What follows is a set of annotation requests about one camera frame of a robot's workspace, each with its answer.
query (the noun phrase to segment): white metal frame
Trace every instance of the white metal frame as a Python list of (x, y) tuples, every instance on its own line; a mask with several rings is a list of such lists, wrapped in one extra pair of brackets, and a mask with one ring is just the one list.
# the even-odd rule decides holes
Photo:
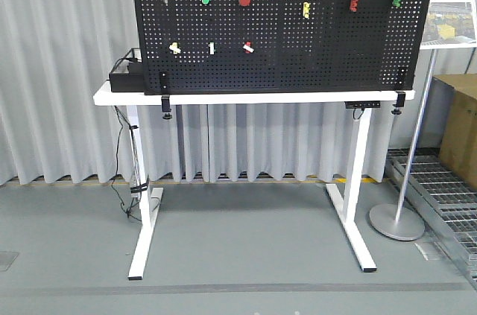
[(341, 192), (336, 184), (326, 184), (329, 198), (331, 198), (335, 206), (336, 213), (338, 213), (344, 231), (350, 240), (359, 265), (366, 273), (374, 272), (376, 264), (356, 226), (355, 213), (356, 205), (358, 204), (359, 187), (361, 185), (364, 155), (366, 153), (367, 134), (370, 129), (371, 112), (372, 109), (365, 109), (359, 120), (353, 120), (344, 197), (341, 196)]
[[(415, 91), (405, 91), (406, 100), (415, 96)], [(136, 150), (139, 162), (141, 183), (146, 181), (144, 154), (142, 150), (139, 127), (138, 105), (161, 105), (161, 95), (144, 95), (143, 93), (112, 93), (110, 82), (107, 81), (93, 97), (96, 105), (127, 106), (127, 117), (136, 140)], [(396, 92), (327, 92), (327, 93), (269, 93), (269, 94), (229, 94), (229, 95), (172, 95), (171, 105), (205, 105), (205, 104), (264, 104), (264, 103), (326, 103), (340, 101), (395, 101)], [(352, 141), (347, 166), (347, 183), (344, 197), (335, 184), (327, 184), (326, 189), (338, 213), (344, 231), (350, 240), (353, 251), (365, 272), (376, 270), (376, 265), (366, 244), (355, 224), (355, 211), (358, 202), (359, 187), (366, 153), (367, 134), (370, 128), (371, 109), (366, 109), (358, 120), (353, 121)], [(139, 208), (141, 210), (142, 228), (129, 270), (130, 280), (140, 280), (144, 275), (149, 248), (156, 226), (160, 200), (163, 189), (148, 189), (141, 193)], [(152, 200), (158, 203), (152, 206)]]
[[(139, 163), (139, 184), (147, 182), (145, 173), (144, 153), (142, 152), (141, 128), (139, 126), (139, 115), (136, 105), (127, 106), (127, 119), (129, 123), (136, 128), (132, 130), (136, 142), (137, 162)], [(133, 149), (133, 140), (130, 139), (131, 150)], [(139, 210), (141, 211), (142, 227), (139, 233), (136, 250), (134, 251), (133, 261), (129, 269), (129, 280), (142, 280), (146, 261), (148, 260), (149, 248), (151, 247), (152, 236), (156, 226), (157, 214), (162, 199), (163, 188), (152, 189), (148, 187), (146, 191), (140, 192)], [(157, 200), (155, 206), (152, 206), (152, 200)]]

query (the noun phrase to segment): gray floor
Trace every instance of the gray floor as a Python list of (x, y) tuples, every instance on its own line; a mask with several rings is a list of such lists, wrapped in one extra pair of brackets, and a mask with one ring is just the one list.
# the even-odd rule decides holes
[(168, 185), (145, 279), (128, 281), (140, 225), (110, 188), (1, 187), (0, 250), (20, 255), (0, 273), (0, 314), (475, 314), (449, 261), (369, 226), (395, 196), (363, 184), (378, 271), (362, 273), (323, 185)]

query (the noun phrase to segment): black pegboard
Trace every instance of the black pegboard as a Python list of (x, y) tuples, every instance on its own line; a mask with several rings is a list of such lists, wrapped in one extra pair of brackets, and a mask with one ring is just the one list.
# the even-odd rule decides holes
[(354, 13), (350, 0), (135, 0), (145, 84), (163, 94), (411, 89), (429, 0), (392, 2), (360, 0)]

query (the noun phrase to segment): gray curtain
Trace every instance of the gray curtain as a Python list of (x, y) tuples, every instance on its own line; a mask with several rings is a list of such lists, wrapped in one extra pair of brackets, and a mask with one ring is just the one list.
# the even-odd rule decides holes
[[(111, 108), (92, 95), (114, 60), (138, 45), (133, 0), (0, 0), (0, 185), (43, 175), (54, 182), (113, 176), (119, 124)], [(440, 54), (437, 71), (462, 72), (470, 51)], [(422, 89), (429, 53), (420, 56), (416, 89)], [(476, 71), (477, 61), (471, 70)], [(396, 120), (391, 103), (373, 114), (364, 173), (381, 179), (391, 146), (409, 143), (418, 100)], [(247, 171), (275, 179), (345, 176), (351, 115), (342, 104), (177, 106), (171, 121), (160, 108), (140, 108), (151, 179), (172, 172), (207, 181)], [(121, 140), (119, 173), (132, 162)]]

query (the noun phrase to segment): yellow clip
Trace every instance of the yellow clip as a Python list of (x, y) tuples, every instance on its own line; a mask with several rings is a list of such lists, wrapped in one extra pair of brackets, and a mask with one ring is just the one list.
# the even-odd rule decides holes
[(303, 17), (310, 18), (310, 4), (309, 2), (303, 2)]
[(174, 54), (180, 53), (179, 43), (174, 42), (169, 46), (169, 49), (174, 52)]

